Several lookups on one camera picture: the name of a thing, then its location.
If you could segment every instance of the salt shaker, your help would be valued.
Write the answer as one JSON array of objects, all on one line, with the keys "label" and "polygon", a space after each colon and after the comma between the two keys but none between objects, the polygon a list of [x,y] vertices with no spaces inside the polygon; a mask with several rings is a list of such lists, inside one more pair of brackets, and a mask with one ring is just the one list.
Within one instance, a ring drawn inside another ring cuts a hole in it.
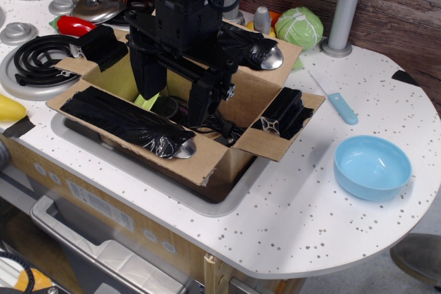
[{"label": "salt shaker", "polygon": [[271,31],[271,16],[265,6],[259,6],[254,13],[254,29],[263,34],[269,34]]}]

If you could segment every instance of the oven handle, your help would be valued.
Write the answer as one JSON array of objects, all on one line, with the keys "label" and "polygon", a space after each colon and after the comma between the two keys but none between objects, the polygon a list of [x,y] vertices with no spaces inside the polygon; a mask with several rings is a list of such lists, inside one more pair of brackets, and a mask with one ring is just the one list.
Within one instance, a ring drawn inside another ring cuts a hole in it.
[{"label": "oven handle", "polygon": [[31,208],[30,216],[46,233],[76,254],[93,263],[136,293],[185,294],[187,290],[175,279],[114,240],[96,246],[54,218],[55,203],[41,197]]}]

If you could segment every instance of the gray pole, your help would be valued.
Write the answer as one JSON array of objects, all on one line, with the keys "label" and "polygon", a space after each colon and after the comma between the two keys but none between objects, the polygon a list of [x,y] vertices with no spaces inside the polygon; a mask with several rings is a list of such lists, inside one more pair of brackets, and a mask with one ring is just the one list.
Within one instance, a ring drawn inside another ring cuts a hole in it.
[{"label": "gray pole", "polygon": [[351,53],[348,42],[358,0],[338,0],[329,38],[322,42],[322,50],[329,56],[344,57]]}]

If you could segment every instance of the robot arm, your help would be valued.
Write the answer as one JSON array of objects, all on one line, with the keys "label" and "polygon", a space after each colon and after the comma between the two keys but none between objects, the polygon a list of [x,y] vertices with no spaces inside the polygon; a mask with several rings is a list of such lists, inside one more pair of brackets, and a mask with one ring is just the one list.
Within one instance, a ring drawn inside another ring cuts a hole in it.
[{"label": "robot arm", "polygon": [[[155,0],[156,15],[130,12],[130,60],[136,85],[145,99],[167,84],[167,69],[192,82],[188,127],[197,127],[234,94],[232,74],[238,64],[219,46],[217,35],[224,0]],[[192,61],[206,65],[204,69]]]}]

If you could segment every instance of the black coil burner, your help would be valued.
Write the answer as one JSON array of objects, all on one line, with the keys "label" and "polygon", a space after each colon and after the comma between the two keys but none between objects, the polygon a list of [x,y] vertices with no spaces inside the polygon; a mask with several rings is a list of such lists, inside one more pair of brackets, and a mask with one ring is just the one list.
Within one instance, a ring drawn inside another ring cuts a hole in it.
[{"label": "black coil burner", "polygon": [[137,13],[151,14],[153,13],[154,9],[154,0],[127,0],[124,10],[119,12],[115,17],[112,17],[110,20],[106,21],[106,23],[120,27],[128,27],[129,23],[127,23],[124,19],[125,13],[134,10]]},{"label": "black coil burner", "polygon": [[21,86],[53,86],[72,80],[77,75],[65,73],[54,66],[65,57],[71,56],[70,44],[76,38],[55,34],[37,37],[23,44],[14,55],[17,83]]}]

